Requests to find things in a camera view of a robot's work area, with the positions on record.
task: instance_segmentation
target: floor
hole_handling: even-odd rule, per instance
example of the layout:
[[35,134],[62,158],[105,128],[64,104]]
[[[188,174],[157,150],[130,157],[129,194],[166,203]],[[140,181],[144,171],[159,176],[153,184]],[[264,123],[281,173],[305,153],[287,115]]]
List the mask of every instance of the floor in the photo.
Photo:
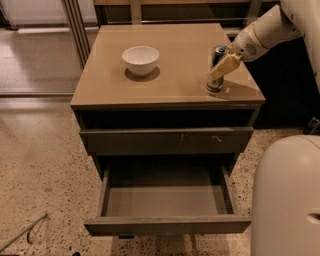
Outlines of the floor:
[[[95,32],[89,33],[90,42]],[[81,74],[66,32],[0,30],[0,92],[74,90]],[[78,135],[70,99],[0,99],[0,245],[47,213],[1,255],[249,256],[250,227],[242,234],[93,238],[85,219],[96,214],[101,181]],[[261,154],[299,128],[256,130],[231,175],[242,214],[251,214]]]

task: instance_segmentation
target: drawer front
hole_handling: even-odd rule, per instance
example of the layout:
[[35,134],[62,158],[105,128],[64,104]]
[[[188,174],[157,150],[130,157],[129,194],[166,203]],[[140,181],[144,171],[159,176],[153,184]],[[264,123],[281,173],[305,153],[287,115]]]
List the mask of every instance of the drawer front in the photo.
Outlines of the drawer front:
[[251,127],[82,130],[89,154],[155,155],[241,153],[253,133]]
[[105,169],[92,236],[241,233],[226,168],[211,157],[120,157]]

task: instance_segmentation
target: empty drawer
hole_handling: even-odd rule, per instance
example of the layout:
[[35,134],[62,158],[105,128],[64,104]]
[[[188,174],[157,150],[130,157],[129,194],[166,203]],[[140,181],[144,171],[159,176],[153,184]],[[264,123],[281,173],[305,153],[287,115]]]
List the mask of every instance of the empty drawer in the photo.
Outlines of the empty drawer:
[[211,157],[118,157],[105,168],[93,236],[239,233],[228,174]]
[[82,130],[89,154],[159,155],[241,153],[253,133],[251,127]]

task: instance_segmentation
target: wooden table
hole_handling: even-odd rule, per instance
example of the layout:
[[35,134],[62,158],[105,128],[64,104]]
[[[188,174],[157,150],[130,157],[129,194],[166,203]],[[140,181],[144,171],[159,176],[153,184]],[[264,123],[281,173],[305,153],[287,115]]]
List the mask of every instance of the wooden table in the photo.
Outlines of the wooden table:
[[[103,179],[92,235],[242,232],[228,175],[264,102],[244,65],[206,90],[218,24],[104,26],[71,102]],[[156,48],[145,78],[126,70],[129,47]]]

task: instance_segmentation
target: white bowl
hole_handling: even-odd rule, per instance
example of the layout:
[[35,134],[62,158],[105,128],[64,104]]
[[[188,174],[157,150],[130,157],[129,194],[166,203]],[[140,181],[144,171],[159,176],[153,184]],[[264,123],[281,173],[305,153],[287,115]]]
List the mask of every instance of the white bowl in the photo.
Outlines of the white bowl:
[[135,46],[125,50],[122,59],[136,76],[147,76],[156,67],[159,52],[149,46]]

